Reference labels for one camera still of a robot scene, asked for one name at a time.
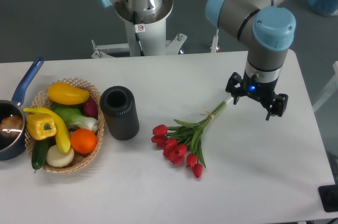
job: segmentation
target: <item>green cucumber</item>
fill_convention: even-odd
[[[35,169],[35,171],[39,170],[44,165],[48,149],[52,145],[55,145],[54,137],[48,137],[40,141],[35,139],[32,151],[32,168]]]

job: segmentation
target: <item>red tulip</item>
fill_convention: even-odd
[[[196,178],[200,178],[202,175],[202,171],[203,171],[203,165],[201,163],[196,163],[193,167],[192,167],[192,172],[194,173],[194,176]]]
[[[186,145],[180,144],[175,148],[175,153],[179,156],[184,156],[187,153],[188,149]]]
[[[180,164],[183,161],[184,161],[184,156],[179,156],[173,163],[175,165],[177,165],[177,164]]]
[[[174,151],[176,146],[171,146],[171,145],[165,145],[164,150],[163,150],[163,155],[166,158],[169,158],[169,155],[172,151]]]
[[[188,154],[186,157],[186,166],[187,167],[193,167],[198,161],[198,158],[194,154]]]
[[[158,125],[153,129],[153,134],[155,136],[163,136],[166,135],[168,132],[168,129],[165,125]]]
[[[164,147],[165,147],[165,139],[164,139],[163,142],[158,142],[158,143],[157,143],[157,147],[158,147],[158,148],[164,148]]]
[[[153,136],[152,137],[152,142],[157,144],[159,142],[163,142],[163,140],[165,140],[165,136],[162,135],[162,136]]]
[[[177,146],[178,145],[178,142],[175,138],[170,138],[166,141],[165,143],[166,146]]]
[[[166,142],[167,138],[163,135],[163,136],[153,136],[152,137],[152,142],[157,144],[158,148],[164,148],[165,147],[165,142]]]
[[[172,151],[170,154],[169,154],[169,161],[171,162],[174,162],[178,159],[179,155],[176,154],[175,151]]]

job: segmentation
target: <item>white table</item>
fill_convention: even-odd
[[[0,223],[278,223],[329,219],[317,188],[334,184],[302,74],[290,51],[277,93],[289,95],[282,118],[247,97],[229,105],[203,135],[207,168],[197,181],[151,143],[152,128],[197,122],[227,96],[231,74],[243,75],[246,52],[47,61],[28,91],[63,78],[114,85],[136,99],[140,130],[129,141],[108,129],[96,158],[71,174],[33,173],[26,153],[0,162]],[[30,62],[0,64],[0,99],[10,99]]]

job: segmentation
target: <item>yellow bell pepper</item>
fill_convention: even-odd
[[[59,104],[75,105],[88,100],[89,92],[65,82],[56,82],[48,89],[48,97]]]
[[[57,133],[54,119],[46,113],[29,114],[26,117],[27,130],[38,141]]]
[[[63,154],[66,154],[69,151],[70,149],[69,132],[64,121],[58,114],[45,107],[24,108],[23,112],[32,114],[47,113],[51,115],[57,128],[57,133],[55,134],[55,141],[57,142],[58,149]]]

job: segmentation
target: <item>orange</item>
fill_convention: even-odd
[[[96,147],[96,135],[88,129],[77,129],[70,137],[70,144],[75,151],[81,154],[89,154]]]

